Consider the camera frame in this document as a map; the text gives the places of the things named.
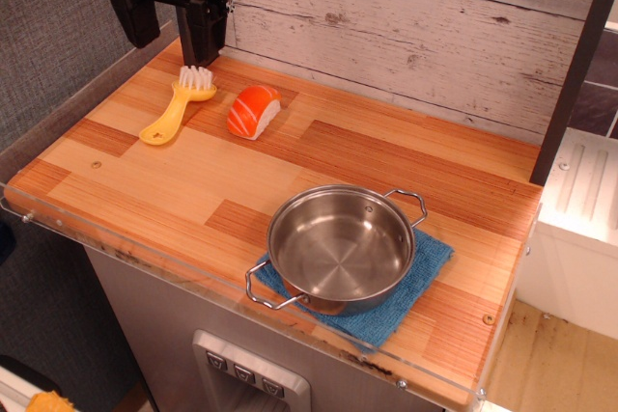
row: pot rim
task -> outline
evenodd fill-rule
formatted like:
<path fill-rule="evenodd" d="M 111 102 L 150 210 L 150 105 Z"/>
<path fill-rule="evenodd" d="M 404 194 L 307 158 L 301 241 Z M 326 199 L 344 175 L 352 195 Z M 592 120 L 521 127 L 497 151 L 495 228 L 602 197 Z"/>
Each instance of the pot rim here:
<path fill-rule="evenodd" d="M 407 215 L 395 203 L 393 203 L 389 198 L 387 198 L 387 195 L 389 195 L 390 193 L 393 193 L 394 191 L 395 190 L 385 195 L 382 195 L 374 190 L 370 190 L 368 188 L 361 187 L 358 185 L 329 184 L 329 185 L 320 185 L 317 187 L 313 187 L 313 188 L 304 190 L 294 195 L 293 197 L 291 197 L 288 201 L 286 201 L 283 205 L 281 205 L 277 209 L 277 211 L 272 216 L 272 219 L 270 220 L 270 223 L 268 225 L 267 250 L 268 250 L 268 255 L 270 257 L 270 263 L 272 264 L 274 269 L 277 271 L 277 273 L 279 274 L 279 276 L 283 279 L 285 283 L 287 283 L 293 288 L 296 288 L 298 291 L 301 291 L 302 293 L 306 294 L 310 299 L 316 299 L 316 300 L 320 300 L 323 302 L 332 302 L 333 304 L 353 303 L 353 302 L 368 301 L 373 298 L 378 298 L 381 295 L 384 295 L 385 293 L 390 292 L 393 288 L 398 286 L 402 282 L 402 280 L 404 280 L 407 273 L 412 267 L 412 264 L 414 262 L 414 258 L 416 255 L 416 237 L 414 234 L 413 227 L 410 224 Z M 407 261 L 406 261 L 406 265 L 401 270 L 398 277 L 394 279 L 393 282 L 389 284 L 388 286 L 381 288 L 380 290 L 374 291 L 373 293 L 365 294 L 361 297 L 350 297 L 350 298 L 342 297 L 342 298 L 336 298 L 336 299 L 334 298 L 324 299 L 322 296 L 319 296 L 315 294 L 314 292 L 312 292 L 311 290 L 303 288 L 302 286 L 290 280 L 289 276 L 285 275 L 285 272 L 281 272 L 281 266 L 279 264 L 281 257 L 275 256 L 272 251 L 273 250 L 272 235 L 273 235 L 273 231 L 275 227 L 279 224 L 279 222 L 281 221 L 281 218 L 286 214 L 286 212 L 291 210 L 292 208 L 298 205 L 301 205 L 303 202 L 308 201 L 312 198 L 317 198 L 324 194 L 333 194 L 333 193 L 366 196 L 370 198 L 372 201 L 377 202 L 378 204 L 381 204 L 383 207 L 386 207 L 387 209 L 389 209 L 390 212 L 394 213 L 397 216 L 402 226 L 402 232 L 403 232 L 403 235 L 405 236 L 405 241 L 407 243 Z"/>

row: whitewashed wood wall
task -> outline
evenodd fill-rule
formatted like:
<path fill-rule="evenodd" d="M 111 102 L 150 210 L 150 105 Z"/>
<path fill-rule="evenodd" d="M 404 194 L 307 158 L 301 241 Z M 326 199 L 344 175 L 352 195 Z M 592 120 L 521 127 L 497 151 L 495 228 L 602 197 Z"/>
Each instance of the whitewashed wood wall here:
<path fill-rule="evenodd" d="M 592 0 L 234 0 L 224 54 L 540 144 Z"/>

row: stainless steel pot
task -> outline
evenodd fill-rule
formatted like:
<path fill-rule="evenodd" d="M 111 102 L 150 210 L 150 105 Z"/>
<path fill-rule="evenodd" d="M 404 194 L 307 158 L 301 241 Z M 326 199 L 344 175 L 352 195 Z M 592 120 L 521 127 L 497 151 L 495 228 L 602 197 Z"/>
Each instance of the stainless steel pot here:
<path fill-rule="evenodd" d="M 422 216 L 409 223 L 387 197 L 416 198 Z M 275 212 L 267 234 L 269 259 L 246 273 L 251 300 L 272 310 L 299 302 L 329 315 L 351 315 L 382 303 L 414 261 L 413 228 L 427 217 L 423 198 L 406 190 L 381 195 L 354 185 L 306 190 Z M 275 304 L 253 294 L 251 276 L 272 264 L 294 296 Z"/>

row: screw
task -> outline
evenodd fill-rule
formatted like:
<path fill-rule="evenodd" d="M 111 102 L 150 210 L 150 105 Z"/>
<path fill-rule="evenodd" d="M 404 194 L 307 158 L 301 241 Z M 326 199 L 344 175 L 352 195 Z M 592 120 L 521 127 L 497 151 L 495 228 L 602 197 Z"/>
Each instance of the screw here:
<path fill-rule="evenodd" d="M 483 316 L 483 322 L 484 322 L 486 325 L 494 325 L 494 324 L 495 324 L 495 317 L 494 317 L 494 316 L 492 316 L 491 314 L 485 314 L 485 315 Z"/>

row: wooden floor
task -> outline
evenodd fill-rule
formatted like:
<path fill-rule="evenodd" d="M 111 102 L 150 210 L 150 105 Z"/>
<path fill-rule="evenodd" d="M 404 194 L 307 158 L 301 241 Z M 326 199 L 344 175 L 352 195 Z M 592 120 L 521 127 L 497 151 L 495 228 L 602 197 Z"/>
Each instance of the wooden floor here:
<path fill-rule="evenodd" d="M 514 412 L 616 412 L 618 341 L 516 301 L 487 391 Z"/>

